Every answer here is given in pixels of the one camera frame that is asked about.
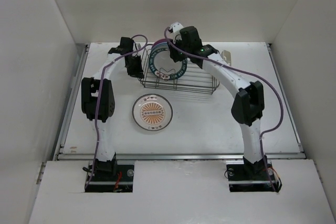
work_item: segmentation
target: white plate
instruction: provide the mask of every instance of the white plate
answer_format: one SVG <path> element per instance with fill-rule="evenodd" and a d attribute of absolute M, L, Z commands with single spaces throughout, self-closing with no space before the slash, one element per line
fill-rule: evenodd
<path fill-rule="evenodd" d="M 173 109 L 166 98 L 158 94 L 146 94 L 137 99 L 132 114 L 138 126 L 148 131 L 159 131 L 171 122 Z"/>

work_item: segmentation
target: white table surface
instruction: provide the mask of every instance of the white table surface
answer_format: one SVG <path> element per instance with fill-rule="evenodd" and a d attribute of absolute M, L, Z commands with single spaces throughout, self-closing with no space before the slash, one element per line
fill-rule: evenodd
<path fill-rule="evenodd" d="M 30 224 L 332 224 L 311 160 L 274 160 L 279 194 L 230 193 L 223 161 L 140 161 L 133 193 L 84 193 L 86 161 L 48 162 Z"/>
<path fill-rule="evenodd" d="M 212 42 L 219 51 L 231 52 L 232 66 L 257 73 L 269 80 L 280 92 L 271 59 L 263 42 Z M 104 63 L 107 52 L 117 43 L 92 43 L 83 77 L 91 77 Z M 112 141 L 119 154 L 239 154 L 243 153 L 242 133 L 231 115 L 233 98 L 221 85 L 213 95 L 165 91 L 144 88 L 137 79 L 127 76 L 124 69 L 112 80 L 116 110 L 111 120 Z M 264 85 L 265 110 L 261 130 L 278 123 L 278 101 L 269 87 Z M 157 93 L 171 103 L 173 120 L 158 132 L 141 129 L 132 118 L 136 99 L 147 93 Z M 81 111 L 81 98 L 77 96 L 63 153 L 92 154 L 96 134 Z M 266 153 L 300 152 L 295 131 L 285 108 L 281 127 L 265 134 Z"/>

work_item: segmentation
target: cable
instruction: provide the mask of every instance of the cable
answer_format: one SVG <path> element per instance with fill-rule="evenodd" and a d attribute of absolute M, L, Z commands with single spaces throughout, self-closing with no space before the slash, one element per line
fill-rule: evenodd
<path fill-rule="evenodd" d="M 185 51 L 181 50 L 180 48 L 176 47 L 176 46 L 169 40 L 169 38 L 168 38 L 168 36 L 167 36 L 167 32 L 168 32 L 169 29 L 170 29 L 170 28 L 167 27 L 167 28 L 164 30 L 164 38 L 167 40 L 167 43 L 168 43 L 169 45 L 171 45 L 175 50 L 177 50 L 177 51 L 179 51 L 179 52 L 181 52 L 181 53 L 183 53 L 183 54 L 185 54 L 185 55 L 187 55 L 187 56 L 189 56 L 189 57 L 193 57 L 193 58 L 197 58 L 197 59 L 201 59 L 201 60 L 210 61 L 210 62 L 212 62 L 212 63 L 214 63 L 214 64 L 217 64 L 217 65 L 219 65 L 219 66 L 221 66 L 221 67 L 224 67 L 224 68 L 227 68 L 227 69 L 230 69 L 230 70 L 239 72 L 239 73 L 244 73 L 244 74 L 247 74 L 247 75 L 249 75 L 249 76 L 256 77 L 256 78 L 262 80 L 264 83 L 266 83 L 266 84 L 272 89 L 272 91 L 273 91 L 274 94 L 276 95 L 276 97 L 277 97 L 277 99 L 278 99 L 278 101 L 279 101 L 279 104 L 280 104 L 280 120 L 279 120 L 279 122 L 278 122 L 278 124 L 277 124 L 276 126 L 274 126 L 274 127 L 271 128 L 271 129 L 268 129 L 268 130 L 265 130 L 265 131 L 261 132 L 261 134 L 260 134 L 260 136 L 259 136 L 259 140 L 260 140 L 260 151 L 261 151 L 261 155 L 263 156 L 262 158 L 263 158 L 263 161 L 264 161 L 265 169 L 267 170 L 267 168 L 268 168 L 267 160 L 266 160 L 266 158 L 265 158 L 264 148 L 262 147 L 262 139 L 263 139 L 263 135 L 264 135 L 265 133 L 268 133 L 268 132 L 271 132 L 271 131 L 275 131 L 278 127 L 280 127 L 280 125 L 282 124 L 282 121 L 284 120 L 284 117 L 283 117 L 283 107 L 284 107 L 284 106 L 282 105 L 282 100 L 281 100 L 281 97 L 280 97 L 278 91 L 275 89 L 275 87 L 273 87 L 273 85 L 272 85 L 269 81 L 267 81 L 265 78 L 263 78 L 263 77 L 261 77 L 261 76 L 255 74 L 255 73 L 251 73 L 251 72 L 244 71 L 244 70 L 241 70 L 241 69 L 233 68 L 233 67 L 228 66 L 228 65 L 223 65 L 223 64 L 219 63 L 218 61 L 215 61 L 215 60 L 212 60 L 212 59 L 208 59 L 208 58 L 204 58 L 204 57 L 201 57 L 201 56 L 198 56 L 198 55 L 189 54 L 188 52 L 185 52 Z M 273 183 L 272 183 L 272 179 L 271 179 L 270 175 L 268 174 L 268 172 L 267 172 L 267 177 L 268 177 L 268 179 L 269 179 L 269 181 L 270 181 L 270 183 L 271 183 L 272 189 L 273 189 L 274 191 L 276 191 L 276 189 L 275 189 L 275 187 L 274 187 L 274 185 L 273 185 Z"/>
<path fill-rule="evenodd" d="M 280 178 L 280 176 L 279 176 L 279 174 L 277 173 L 277 171 L 276 170 L 274 170 L 274 168 L 273 167 L 270 167 L 269 169 L 271 169 L 271 170 L 273 170 L 273 172 L 277 175 L 277 177 L 278 177 L 278 180 L 279 180 L 279 186 L 278 186 L 278 189 L 277 189 L 277 193 L 281 190 L 281 188 L 282 188 L 282 181 L 281 181 L 281 178 Z"/>
<path fill-rule="evenodd" d="M 121 58 L 123 57 L 126 57 L 128 55 L 132 55 L 136 52 L 140 52 L 141 50 L 143 50 L 147 44 L 148 44 L 148 39 L 146 36 L 144 35 L 141 35 L 141 34 L 137 34 L 137 35 L 134 35 L 131 39 L 134 39 L 134 38 L 137 38 L 137 37 L 143 37 L 146 42 L 145 42 L 145 45 L 143 47 L 141 47 L 140 49 L 137 49 L 133 52 L 128 52 L 127 54 L 124 54 L 124 55 L 121 55 L 119 57 L 116 57 L 116 59 L 114 61 L 112 61 L 111 63 L 107 64 L 105 67 L 103 67 L 103 70 L 101 72 L 101 77 L 100 77 L 100 83 L 99 83 L 99 90 L 98 90 L 98 98 L 97 98 L 97 105 L 96 105 L 96 113 L 95 113 L 95 117 L 94 117 L 94 128 L 96 129 L 96 133 L 97 133 L 97 143 L 96 143 L 96 149 L 95 149 L 95 153 L 94 153 L 94 156 L 93 156 L 93 161 L 92 161 L 92 172 L 91 172 L 91 175 L 87 181 L 87 183 L 85 184 L 85 189 L 88 187 L 89 183 L 91 182 L 92 180 L 92 177 L 94 175 L 94 171 L 95 171 L 95 161 L 96 161 L 96 158 L 97 158 L 97 153 L 98 153 L 98 146 L 99 146 L 99 141 L 100 141 L 100 135 L 99 135 L 99 129 L 98 129 L 98 111 L 99 111 L 99 105 L 100 105 L 100 99 L 101 99 L 101 90 L 102 90 L 102 87 L 103 87 L 103 82 L 102 80 L 104 79 L 104 75 L 105 75 L 105 71 L 107 68 L 111 67 L 117 60 L 120 60 Z"/>
<path fill-rule="evenodd" d="M 118 180 L 116 181 L 113 190 L 116 190 L 116 189 L 118 188 L 118 185 L 119 185 L 119 182 L 120 182 L 120 180 L 121 180 L 121 177 L 122 177 L 122 173 L 120 172 L 120 173 L 118 174 Z"/>

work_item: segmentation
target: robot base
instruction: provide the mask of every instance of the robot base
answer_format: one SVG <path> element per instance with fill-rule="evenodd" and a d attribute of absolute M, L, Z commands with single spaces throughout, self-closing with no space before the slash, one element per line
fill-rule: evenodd
<path fill-rule="evenodd" d="M 88 172 L 86 183 L 90 177 L 92 164 L 83 170 Z M 117 165 L 117 161 L 95 161 L 95 174 L 86 193 L 131 193 L 133 192 L 134 165 Z"/>
<path fill-rule="evenodd" d="M 279 192 L 282 187 L 280 179 L 275 177 L 270 162 L 268 162 L 268 171 L 265 169 L 263 160 L 252 164 L 246 159 L 227 161 L 226 169 L 230 192 L 274 191 L 266 172 L 269 173 L 276 192 Z"/>

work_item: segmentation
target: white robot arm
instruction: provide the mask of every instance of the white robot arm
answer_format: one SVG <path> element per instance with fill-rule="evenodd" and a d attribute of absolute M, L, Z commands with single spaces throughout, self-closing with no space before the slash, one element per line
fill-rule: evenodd
<path fill-rule="evenodd" d="M 223 65 L 227 64 L 221 58 L 220 54 L 211 54 L 208 58 L 216 60 Z M 235 72 L 209 61 L 203 62 L 203 70 L 212 74 L 212 76 L 219 80 L 220 83 L 231 93 L 233 98 L 235 98 L 240 89 L 245 89 L 251 85 L 251 83 Z M 239 126 L 241 128 L 241 134 L 244 142 L 244 158 L 253 164 L 263 158 L 261 155 L 259 141 L 260 119 L 256 119 L 251 126 L 246 124 L 239 124 Z"/>
<path fill-rule="evenodd" d="M 99 69 L 99 71 L 93 75 L 93 78 L 100 80 L 103 68 L 108 64 L 110 64 L 119 56 L 120 54 L 116 53 L 109 54 L 105 63 Z M 122 70 L 124 67 L 125 67 L 124 60 L 115 61 L 115 63 L 106 70 L 104 74 L 104 79 L 112 81 L 116 77 L 116 75 L 118 75 L 120 70 Z M 100 130 L 100 143 L 97 150 L 97 159 L 103 162 L 112 160 L 116 152 L 113 147 L 113 138 L 111 132 L 112 127 L 110 121 L 111 117 L 108 117 L 106 119 L 106 122 L 98 120 L 98 129 Z M 93 131 L 96 131 L 94 127 L 95 126 L 94 121 L 91 121 L 90 123 Z"/>

